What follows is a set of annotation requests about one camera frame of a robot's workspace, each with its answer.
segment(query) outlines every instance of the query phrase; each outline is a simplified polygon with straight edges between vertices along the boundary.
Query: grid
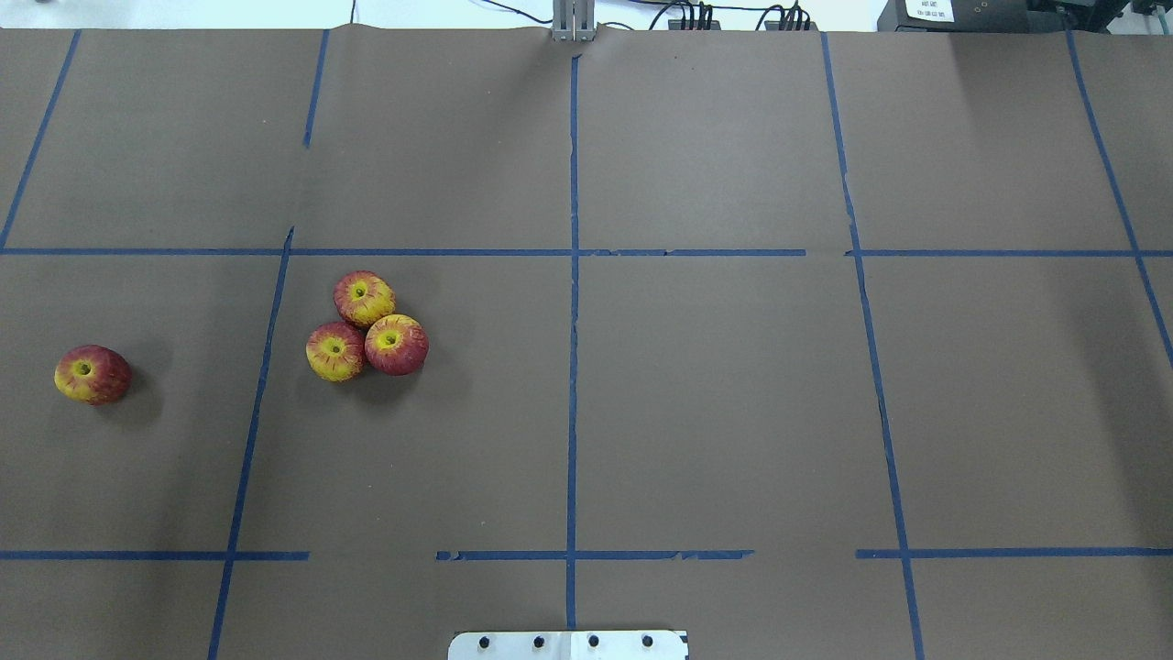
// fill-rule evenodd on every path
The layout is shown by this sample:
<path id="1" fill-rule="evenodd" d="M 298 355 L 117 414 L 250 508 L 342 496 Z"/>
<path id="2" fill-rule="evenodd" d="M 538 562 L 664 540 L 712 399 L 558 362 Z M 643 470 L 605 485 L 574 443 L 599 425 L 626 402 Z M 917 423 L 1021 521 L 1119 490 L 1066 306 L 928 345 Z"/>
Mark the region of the grid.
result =
<path id="1" fill-rule="evenodd" d="M 229 540 L 224 551 L 0 551 L 0 560 L 107 560 L 107 562 L 213 562 L 223 564 L 223 574 L 217 600 L 216 617 L 212 622 L 211 639 L 209 642 L 209 659 L 213 659 L 218 653 L 218 645 L 223 621 L 230 593 L 232 570 L 236 562 L 308 562 L 310 552 L 306 551 L 263 551 L 244 552 L 238 551 L 242 519 L 245 498 L 248 495 L 249 477 L 252 465 L 253 450 L 259 427 L 263 396 L 266 386 L 269 362 L 272 351 L 273 332 L 280 309 L 282 295 L 284 291 L 285 274 L 290 259 L 294 256 L 343 256 L 343 254 L 381 254 L 381 256 L 508 256 L 508 257 L 565 257 L 571 266 L 570 288 L 570 338 L 569 338 L 569 410 L 567 417 L 567 547 L 564 551 L 439 551 L 435 560 L 439 563 L 450 562 L 560 562 L 565 564 L 565 619 L 567 627 L 576 627 L 576 566 L 578 562 L 647 562 L 647 560 L 744 560 L 753 556 L 753 550 L 657 550 L 657 551 L 584 551 L 577 547 L 577 367 L 578 367 L 578 274 L 579 259 L 591 257 L 802 257 L 806 251 L 802 249 L 581 249 L 578 241 L 578 69 L 579 56 L 575 55 L 570 60 L 570 141 L 571 152 L 569 162 L 570 176 L 570 249 L 308 249 L 293 247 L 293 229 L 286 236 L 282 247 L 196 247 L 196 249 L 168 249 L 168 247 L 8 247 L 6 246 L 8 234 L 16 219 L 21 197 L 25 186 L 33 173 L 38 151 L 48 129 L 54 107 L 66 82 L 70 63 L 73 61 L 81 30 L 76 30 L 70 41 L 69 49 L 61 64 L 56 84 L 46 107 L 45 115 L 33 142 L 26 166 L 20 177 L 14 193 L 8 215 L 2 230 L 0 230 L 0 253 L 2 254 L 156 254 L 156 256 L 271 256 L 279 257 L 280 263 L 277 271 L 272 306 L 266 329 L 265 346 L 262 354 L 260 373 L 258 375 L 256 395 L 250 420 L 248 441 L 244 450 L 240 477 L 238 482 L 237 497 L 233 508 L 232 522 L 229 531 Z M 330 30 L 323 30 L 318 64 L 314 74 L 313 93 L 310 101 L 306 117 L 306 129 L 303 143 L 306 148 L 311 145 L 313 122 L 317 109 L 318 95 L 321 87 L 324 64 L 327 55 Z M 1108 179 L 1120 220 L 1128 238 L 1131 249 L 1128 250 L 901 250 L 901 249 L 866 249 L 860 239 L 856 210 L 852 200 L 848 186 L 848 162 L 847 151 L 843 143 L 843 132 L 840 124 L 839 103 L 835 91 L 834 74 L 832 70 L 832 50 L 826 34 L 821 34 L 821 46 L 823 64 L 827 80 L 827 91 L 830 101 L 832 122 L 836 140 L 843 202 L 850 220 L 852 250 L 845 256 L 854 261 L 856 281 L 859 287 L 860 305 L 865 325 L 865 334 L 868 343 L 872 376 L 875 387 L 876 403 L 880 413 L 881 436 L 883 441 L 888 482 L 893 505 L 894 524 L 896 529 L 896 549 L 860 549 L 855 551 L 856 559 L 874 560 L 900 560 L 906 599 L 911 628 L 914 653 L 917 660 L 925 656 L 920 622 L 920 611 L 916 601 L 916 588 L 914 580 L 914 560 L 940 560 L 940 559 L 1002 559 L 1002 558 L 1046 558 L 1046 557 L 1173 557 L 1173 549 L 1168 547 L 1131 547 L 1131 546 L 1090 546 L 1090 547 L 975 547 L 975 549 L 915 549 L 908 543 L 903 503 L 901 499 L 900 479 L 895 450 L 893 448 L 893 434 L 888 416 L 888 403 L 883 389 L 883 376 L 881 372 L 880 351 L 877 348 L 876 332 L 873 324 L 872 302 L 866 286 L 865 264 L 869 258 L 886 257 L 928 257 L 928 258 L 964 258 L 964 257 L 1029 257 L 1029 258 L 1132 258 L 1137 265 L 1138 274 L 1143 283 L 1146 297 L 1151 305 L 1153 320 L 1160 334 L 1166 356 L 1173 366 L 1173 345 L 1171 345 L 1168 329 L 1161 313 L 1160 305 L 1153 290 L 1148 275 L 1146 258 L 1173 257 L 1173 250 L 1141 250 L 1128 216 L 1127 206 L 1120 192 L 1116 173 L 1108 157 L 1107 149 L 1100 135 L 1096 114 L 1087 94 L 1079 66 L 1079 56 L 1076 48 L 1073 34 L 1066 33 L 1066 42 L 1071 57 L 1072 72 L 1078 84 L 1084 108 L 1087 114 L 1089 127 L 1094 137 L 1104 171 Z"/>

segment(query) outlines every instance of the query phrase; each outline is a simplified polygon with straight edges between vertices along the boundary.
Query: white metal plate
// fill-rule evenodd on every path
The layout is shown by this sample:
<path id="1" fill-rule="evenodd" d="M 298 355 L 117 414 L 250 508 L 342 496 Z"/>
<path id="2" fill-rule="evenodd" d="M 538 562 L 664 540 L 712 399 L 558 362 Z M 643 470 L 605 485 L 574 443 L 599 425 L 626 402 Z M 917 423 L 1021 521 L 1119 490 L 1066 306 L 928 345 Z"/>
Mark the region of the white metal plate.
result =
<path id="1" fill-rule="evenodd" d="M 687 660 L 687 637 L 677 631 L 461 633 L 448 645 L 448 660 Z"/>

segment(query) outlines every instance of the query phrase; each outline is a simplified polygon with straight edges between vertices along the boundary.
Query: metal bracket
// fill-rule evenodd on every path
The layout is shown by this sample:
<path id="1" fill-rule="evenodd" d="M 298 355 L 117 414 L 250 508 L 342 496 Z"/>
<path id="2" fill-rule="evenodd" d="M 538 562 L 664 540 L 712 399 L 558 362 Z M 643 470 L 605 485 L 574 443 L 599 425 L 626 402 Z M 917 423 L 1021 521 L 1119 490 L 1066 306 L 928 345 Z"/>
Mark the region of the metal bracket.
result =
<path id="1" fill-rule="evenodd" d="M 687 660 L 687 639 L 683 631 L 461 633 L 448 660 Z"/>
<path id="2" fill-rule="evenodd" d="M 595 0 L 554 0 L 555 41 L 595 41 Z"/>

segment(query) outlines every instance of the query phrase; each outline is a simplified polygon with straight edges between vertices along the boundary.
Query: white wall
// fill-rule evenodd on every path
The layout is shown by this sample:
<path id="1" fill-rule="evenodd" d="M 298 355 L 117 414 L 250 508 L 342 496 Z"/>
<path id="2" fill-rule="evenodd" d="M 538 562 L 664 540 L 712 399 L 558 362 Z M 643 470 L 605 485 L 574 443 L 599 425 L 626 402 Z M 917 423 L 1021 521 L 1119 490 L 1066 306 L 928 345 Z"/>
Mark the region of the white wall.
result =
<path id="1" fill-rule="evenodd" d="M 548 19 L 550 0 L 501 0 Z M 730 6 L 769 2 L 718 1 Z M 825 30 L 870 32 L 884 0 L 805 0 Z M 646 29 L 657 7 L 626 0 L 596 0 L 596 19 Z M 351 0 L 0 0 L 0 26 L 40 28 L 323 28 L 350 20 Z M 676 9 L 670 15 L 678 15 Z M 759 12 L 718 9 L 724 29 L 753 29 Z M 359 0 L 358 22 L 406 28 L 499 28 L 534 25 L 477 0 Z M 660 19 L 657 28 L 666 27 Z M 1125 11 L 1112 25 L 1120 34 L 1160 34 L 1155 19 Z"/>

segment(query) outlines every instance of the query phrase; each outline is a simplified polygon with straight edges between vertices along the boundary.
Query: apple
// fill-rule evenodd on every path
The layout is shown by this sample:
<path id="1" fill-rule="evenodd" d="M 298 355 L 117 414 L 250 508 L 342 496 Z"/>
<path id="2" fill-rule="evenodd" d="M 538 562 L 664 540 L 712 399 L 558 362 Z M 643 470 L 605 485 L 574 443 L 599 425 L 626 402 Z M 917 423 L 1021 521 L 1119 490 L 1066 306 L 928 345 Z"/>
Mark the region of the apple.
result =
<path id="1" fill-rule="evenodd" d="M 61 359 L 53 382 L 73 401 L 89 406 L 114 403 L 130 388 L 130 366 L 108 348 L 86 345 Z"/>
<path id="2" fill-rule="evenodd" d="M 319 325 L 305 343 L 310 369 L 331 383 L 350 381 L 362 372 L 362 334 L 351 324 L 335 320 Z"/>
<path id="3" fill-rule="evenodd" d="M 369 270 L 355 270 L 334 284 L 334 306 L 348 322 L 365 328 L 395 311 L 395 292 Z"/>
<path id="4" fill-rule="evenodd" d="M 428 336 L 411 315 L 392 313 L 367 329 L 367 362 L 384 374 L 406 376 L 428 358 Z"/>

